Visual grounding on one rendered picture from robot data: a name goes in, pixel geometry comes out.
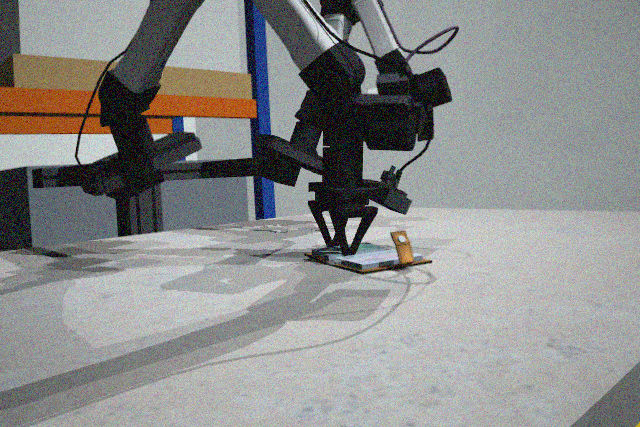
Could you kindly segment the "clear plastic sheet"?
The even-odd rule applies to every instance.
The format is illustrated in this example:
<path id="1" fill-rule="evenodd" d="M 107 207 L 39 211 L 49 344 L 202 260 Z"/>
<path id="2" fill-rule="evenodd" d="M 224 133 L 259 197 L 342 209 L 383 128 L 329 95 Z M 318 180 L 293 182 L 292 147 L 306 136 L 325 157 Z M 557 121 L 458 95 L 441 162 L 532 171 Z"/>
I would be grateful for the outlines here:
<path id="1" fill-rule="evenodd" d="M 335 257 L 335 258 L 362 264 L 362 265 L 367 265 L 367 264 L 373 264 L 373 263 L 379 263 L 379 262 L 398 260 L 398 255 L 397 255 L 397 250 L 390 249 L 390 250 L 369 252 L 369 253 Z"/>

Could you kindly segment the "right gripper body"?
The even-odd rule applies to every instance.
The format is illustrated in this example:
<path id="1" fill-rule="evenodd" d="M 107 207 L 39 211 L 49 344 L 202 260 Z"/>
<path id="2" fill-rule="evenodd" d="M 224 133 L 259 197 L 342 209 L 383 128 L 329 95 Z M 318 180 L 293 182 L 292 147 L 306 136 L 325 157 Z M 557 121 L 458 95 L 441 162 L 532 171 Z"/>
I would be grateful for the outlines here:
<path id="1" fill-rule="evenodd" d="M 397 189 L 399 176 L 390 171 L 383 171 L 381 182 L 362 176 L 363 147 L 323 147 L 322 182 L 309 182 L 308 191 L 315 192 L 315 203 L 334 210 L 365 208 L 369 199 L 378 198 L 378 188 L 407 196 Z"/>

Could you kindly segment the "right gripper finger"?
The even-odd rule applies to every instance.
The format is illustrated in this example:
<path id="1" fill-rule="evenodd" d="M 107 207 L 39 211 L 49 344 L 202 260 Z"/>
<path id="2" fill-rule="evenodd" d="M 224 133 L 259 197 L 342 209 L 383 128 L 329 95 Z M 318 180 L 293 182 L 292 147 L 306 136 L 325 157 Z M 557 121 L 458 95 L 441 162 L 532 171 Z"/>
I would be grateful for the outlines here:
<path id="1" fill-rule="evenodd" d="M 329 208 L 329 214 L 333 223 L 333 227 L 342 251 L 343 256 L 355 255 L 358 247 L 370 227 L 372 221 L 378 213 L 378 208 L 374 206 L 365 206 L 365 208 L 360 209 L 341 209 L 334 210 Z M 351 247 L 349 248 L 345 228 L 344 228 L 344 220 L 345 218 L 358 218 L 362 217 Z"/>
<path id="2" fill-rule="evenodd" d="M 323 211 L 329 211 L 329 207 L 317 204 L 317 203 L 315 203 L 315 200 L 308 201 L 308 206 L 309 206 L 309 208 L 310 208 L 310 210 L 311 210 L 311 212 L 312 212 L 312 214 L 313 214 L 313 216 L 315 218 L 315 221 L 316 221 L 316 223 L 317 223 L 317 225 L 318 225 L 318 227 L 319 227 L 319 229 L 321 231 L 321 234 L 322 234 L 323 239 L 324 239 L 324 241 L 326 243 L 326 246 L 327 247 L 339 246 L 339 242 L 338 242 L 336 233 L 334 235 L 333 240 L 331 239 L 331 236 L 330 236 L 328 228 L 326 226 L 324 217 L 322 215 Z M 348 221 L 348 218 L 345 218 L 345 220 L 343 221 L 344 222 L 344 228 L 346 227 L 347 221 Z"/>

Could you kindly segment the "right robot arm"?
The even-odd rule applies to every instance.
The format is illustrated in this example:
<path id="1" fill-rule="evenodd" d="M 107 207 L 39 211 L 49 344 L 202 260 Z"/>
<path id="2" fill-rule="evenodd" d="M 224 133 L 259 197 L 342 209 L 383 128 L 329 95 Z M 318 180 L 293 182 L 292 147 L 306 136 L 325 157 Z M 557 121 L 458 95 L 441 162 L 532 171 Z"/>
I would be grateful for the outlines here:
<path id="1" fill-rule="evenodd" d="M 150 109 L 169 57 L 204 1 L 151 1 L 126 53 L 115 69 L 107 71 L 98 91 L 100 124 L 109 126 L 118 157 L 81 172 L 82 180 L 100 183 L 196 139 L 195 133 L 177 131 L 154 142 L 141 113 Z M 318 17 L 340 38 L 308 0 L 318 17 L 305 0 L 251 1 L 318 100 L 323 146 L 362 147 L 364 138 L 369 150 L 413 151 L 417 134 L 414 99 L 361 94 L 363 61 L 328 32 Z"/>

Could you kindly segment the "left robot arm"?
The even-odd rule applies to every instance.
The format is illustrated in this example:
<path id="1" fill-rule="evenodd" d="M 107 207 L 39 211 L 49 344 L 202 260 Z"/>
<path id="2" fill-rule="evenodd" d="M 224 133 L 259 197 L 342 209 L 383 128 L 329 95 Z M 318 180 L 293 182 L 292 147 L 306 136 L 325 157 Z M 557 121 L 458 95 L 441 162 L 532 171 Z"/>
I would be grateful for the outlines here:
<path id="1" fill-rule="evenodd" d="M 334 28 L 342 40 L 348 41 L 352 26 L 360 21 L 373 55 L 390 61 L 398 67 L 405 60 L 378 0 L 320 0 L 320 5 L 320 15 Z M 401 95 L 402 90 L 409 89 L 414 102 L 421 101 L 417 90 L 406 76 L 400 77 L 395 67 L 375 60 L 379 72 L 376 86 L 380 95 Z M 434 108 L 452 101 L 446 76 L 440 68 L 419 75 L 413 75 L 410 68 L 410 73 L 426 104 Z M 295 118 L 300 121 L 296 122 L 290 142 L 275 135 L 260 134 L 260 138 L 276 140 L 323 162 L 323 157 L 316 154 L 323 131 L 323 113 L 319 113 L 318 100 L 311 90 L 306 91 L 304 105 L 296 112 Z"/>

